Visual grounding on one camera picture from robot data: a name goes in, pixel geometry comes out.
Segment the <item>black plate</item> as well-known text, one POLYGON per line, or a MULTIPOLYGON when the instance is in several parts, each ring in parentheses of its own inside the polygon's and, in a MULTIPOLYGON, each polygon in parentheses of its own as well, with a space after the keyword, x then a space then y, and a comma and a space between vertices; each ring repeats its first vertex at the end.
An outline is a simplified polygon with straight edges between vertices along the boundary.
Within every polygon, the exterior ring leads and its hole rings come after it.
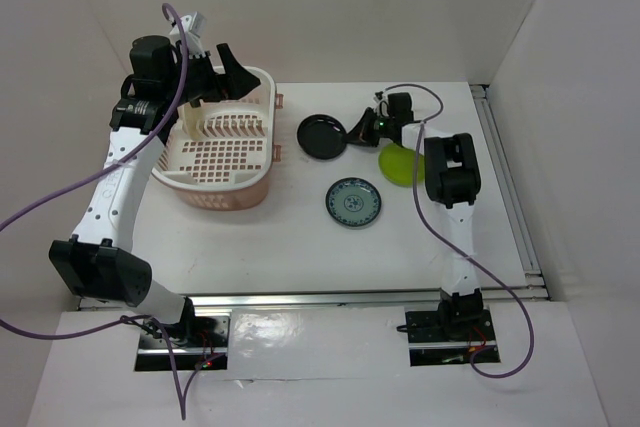
POLYGON ((298 126, 296 138, 301 149, 317 160, 332 160, 346 149, 346 130, 342 123, 327 114, 313 114, 298 126))

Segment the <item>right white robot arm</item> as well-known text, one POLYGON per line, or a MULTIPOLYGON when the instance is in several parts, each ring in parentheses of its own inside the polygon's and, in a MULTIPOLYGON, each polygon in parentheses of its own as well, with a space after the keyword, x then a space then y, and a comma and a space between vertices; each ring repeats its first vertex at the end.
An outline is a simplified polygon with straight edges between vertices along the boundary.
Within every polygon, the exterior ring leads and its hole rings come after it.
POLYGON ((407 92, 378 92, 375 102, 345 140, 375 147, 385 138, 421 157, 426 194, 439 210, 441 230, 436 237, 452 250, 442 271, 436 326, 447 339, 461 340, 477 326, 484 310, 474 264, 472 223, 481 175, 473 138, 416 120, 407 92))

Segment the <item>cream plate with dark patch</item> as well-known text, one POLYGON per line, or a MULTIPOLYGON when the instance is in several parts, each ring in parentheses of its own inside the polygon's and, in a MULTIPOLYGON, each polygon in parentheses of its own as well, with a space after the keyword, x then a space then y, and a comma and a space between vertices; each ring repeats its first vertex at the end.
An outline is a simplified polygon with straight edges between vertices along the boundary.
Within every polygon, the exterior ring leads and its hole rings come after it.
POLYGON ((193 100, 179 108, 182 129, 192 140, 200 140, 203 134, 199 125, 203 122, 204 114, 201 100, 193 100))

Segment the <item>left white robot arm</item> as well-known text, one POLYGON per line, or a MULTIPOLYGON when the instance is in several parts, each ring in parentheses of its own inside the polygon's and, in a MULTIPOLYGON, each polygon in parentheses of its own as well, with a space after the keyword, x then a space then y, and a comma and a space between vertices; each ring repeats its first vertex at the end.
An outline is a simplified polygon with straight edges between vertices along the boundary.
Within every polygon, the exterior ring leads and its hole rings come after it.
POLYGON ((132 72, 112 110, 105 175, 97 182, 79 224, 66 240, 55 240, 49 259, 76 296, 130 307, 159 321, 176 346, 189 344, 204 326, 190 298, 152 278, 148 262, 135 256, 133 230, 152 169, 184 104, 239 100, 260 80, 230 47, 216 47, 222 72, 208 52, 193 53, 180 40, 159 35, 133 41, 132 72))

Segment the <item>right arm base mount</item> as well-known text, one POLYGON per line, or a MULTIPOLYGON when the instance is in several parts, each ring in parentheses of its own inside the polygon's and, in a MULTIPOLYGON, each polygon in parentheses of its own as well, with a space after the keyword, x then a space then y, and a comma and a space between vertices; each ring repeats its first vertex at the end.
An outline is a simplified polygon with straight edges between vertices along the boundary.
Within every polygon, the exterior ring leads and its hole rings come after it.
POLYGON ((407 311, 405 323, 396 327, 408 342, 410 365, 448 366, 469 364, 476 353, 476 363, 499 363, 500 354, 490 311, 459 333, 449 334, 440 325, 435 311, 407 311))

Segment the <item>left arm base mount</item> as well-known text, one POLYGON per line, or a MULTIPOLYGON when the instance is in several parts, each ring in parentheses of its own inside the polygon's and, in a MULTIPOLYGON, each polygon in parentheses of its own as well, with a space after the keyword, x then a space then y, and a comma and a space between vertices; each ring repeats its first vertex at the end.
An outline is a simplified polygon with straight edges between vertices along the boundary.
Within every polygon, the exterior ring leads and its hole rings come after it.
POLYGON ((201 317, 189 337, 179 339, 166 327, 169 343, 160 329, 150 321, 137 321, 140 336, 136 348, 135 372, 169 372, 169 346, 178 372, 193 371, 202 365, 203 371, 222 371, 228 367, 228 345, 231 325, 229 312, 215 312, 201 317))

